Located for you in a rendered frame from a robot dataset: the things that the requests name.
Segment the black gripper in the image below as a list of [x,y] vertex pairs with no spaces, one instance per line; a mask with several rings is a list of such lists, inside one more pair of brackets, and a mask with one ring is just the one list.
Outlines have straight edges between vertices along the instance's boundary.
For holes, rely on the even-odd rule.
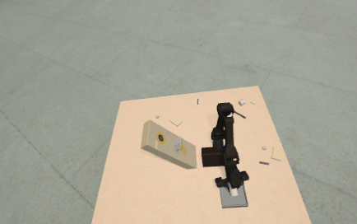
[[[241,178],[240,179],[244,179],[244,180],[248,180],[248,173],[246,171],[241,171]],[[221,177],[218,177],[218,178],[215,178],[215,183],[216,183],[216,186],[217,188],[222,188],[222,187],[226,187],[229,191],[230,191],[230,188],[228,186],[228,177],[229,177],[229,174],[228,172],[225,170],[225,175],[226,175],[226,178],[225,179],[221,179]]]

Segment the beige service panel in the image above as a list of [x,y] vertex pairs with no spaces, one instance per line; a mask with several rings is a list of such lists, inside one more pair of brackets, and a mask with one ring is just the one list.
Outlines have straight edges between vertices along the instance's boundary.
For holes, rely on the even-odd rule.
[[174,151],[178,136],[150,119],[143,124],[141,149],[186,170],[197,169],[196,146],[181,138],[179,154]]

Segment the white cylinder with two slots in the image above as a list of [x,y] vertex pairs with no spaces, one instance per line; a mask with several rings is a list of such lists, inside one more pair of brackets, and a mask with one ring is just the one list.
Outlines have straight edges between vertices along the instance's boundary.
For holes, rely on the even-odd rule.
[[230,190],[231,196],[237,196],[237,195],[239,195],[239,192],[238,192],[238,189],[237,189],[237,188],[233,189],[232,187],[229,187],[229,190]]

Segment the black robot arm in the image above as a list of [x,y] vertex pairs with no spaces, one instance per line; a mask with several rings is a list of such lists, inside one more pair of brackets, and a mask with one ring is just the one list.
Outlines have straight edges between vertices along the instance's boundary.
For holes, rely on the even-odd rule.
[[[216,127],[211,132],[213,148],[215,150],[223,149],[224,166],[229,174],[228,181],[233,189],[240,188],[244,184],[244,179],[240,179],[242,175],[237,167],[239,154],[234,147],[234,106],[230,102],[226,102],[219,103],[216,108],[219,117]],[[231,113],[232,117],[227,117]],[[235,158],[236,160],[233,160]]]

